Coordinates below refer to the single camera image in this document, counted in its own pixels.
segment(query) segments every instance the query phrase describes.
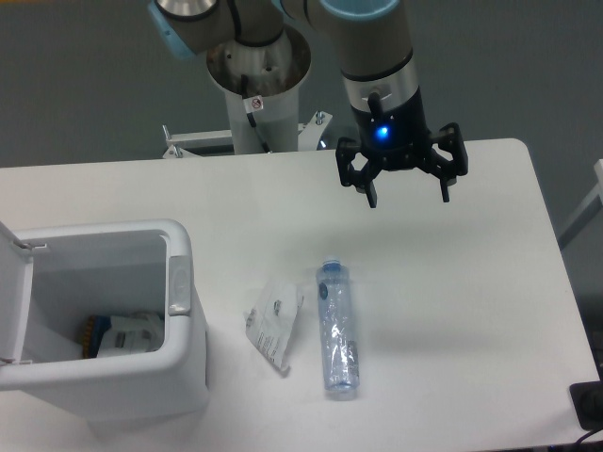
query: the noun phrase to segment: metal bracket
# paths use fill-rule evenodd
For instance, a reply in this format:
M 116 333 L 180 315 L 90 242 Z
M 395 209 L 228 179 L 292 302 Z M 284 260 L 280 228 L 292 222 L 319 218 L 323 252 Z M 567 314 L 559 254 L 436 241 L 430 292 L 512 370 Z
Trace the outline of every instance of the metal bracket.
M 332 119 L 333 115 L 317 111 L 307 124 L 299 124 L 298 150 L 325 149 L 326 145 L 322 146 L 320 138 Z M 168 146 L 168 150 L 163 153 L 164 159 L 199 157 L 205 153 L 213 154 L 210 148 L 233 145 L 233 134 L 230 130 L 172 135 L 168 127 L 163 125 L 163 134 Z M 187 149 L 195 149 L 196 153 L 191 153 Z
M 564 250 L 582 232 L 586 225 L 596 217 L 601 207 L 603 207 L 603 190 L 597 183 L 563 225 L 562 232 L 557 237 L 560 250 Z

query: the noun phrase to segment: bottle cap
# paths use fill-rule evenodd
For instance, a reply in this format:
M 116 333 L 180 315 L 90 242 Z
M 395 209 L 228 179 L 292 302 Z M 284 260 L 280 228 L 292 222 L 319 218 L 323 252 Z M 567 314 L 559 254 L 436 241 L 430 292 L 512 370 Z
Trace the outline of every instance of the bottle cap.
M 339 258 L 332 255 L 327 256 L 322 263 L 322 269 L 324 271 L 339 271 L 341 269 Z

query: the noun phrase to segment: cable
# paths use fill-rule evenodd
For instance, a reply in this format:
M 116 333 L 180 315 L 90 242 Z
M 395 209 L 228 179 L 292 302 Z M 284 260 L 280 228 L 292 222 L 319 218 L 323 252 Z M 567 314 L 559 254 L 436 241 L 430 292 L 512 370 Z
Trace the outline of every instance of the cable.
M 586 433 L 584 436 L 581 436 L 575 443 L 574 445 L 572 445 L 572 448 L 570 449 L 570 452 L 578 452 L 580 449 L 580 445 L 582 444 L 582 442 L 588 438 L 590 438 L 593 435 L 596 435 L 599 431 L 603 431 L 603 427 L 600 428 L 595 428 L 594 430 L 589 431 L 588 433 Z

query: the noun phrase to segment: clear plastic bottle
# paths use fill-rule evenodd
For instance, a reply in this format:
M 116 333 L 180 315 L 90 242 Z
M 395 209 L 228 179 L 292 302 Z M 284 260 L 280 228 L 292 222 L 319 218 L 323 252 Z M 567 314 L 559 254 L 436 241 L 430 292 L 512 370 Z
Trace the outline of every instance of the clear plastic bottle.
M 350 273 L 338 259 L 328 257 L 317 271 L 317 283 L 324 387 L 327 391 L 351 391 L 360 380 Z

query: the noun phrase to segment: white table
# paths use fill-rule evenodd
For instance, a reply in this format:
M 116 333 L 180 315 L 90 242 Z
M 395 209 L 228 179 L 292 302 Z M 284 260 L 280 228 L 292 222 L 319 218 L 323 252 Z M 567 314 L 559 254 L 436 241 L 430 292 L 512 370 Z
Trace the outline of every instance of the white table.
M 0 170 L 0 218 L 13 230 L 142 218 L 187 227 L 211 393 L 205 413 L 121 425 L 3 393 L 2 450 L 419 452 L 575 441 L 583 431 L 568 386 L 597 373 L 528 151 L 516 140 L 467 149 L 470 172 L 450 204 L 416 169 L 380 175 L 376 210 L 340 186 L 333 152 Z M 361 386 L 349 402 L 322 389 L 314 272 L 330 253 L 354 280 Z M 242 312 L 272 276 L 306 294 L 286 378 L 244 333 Z

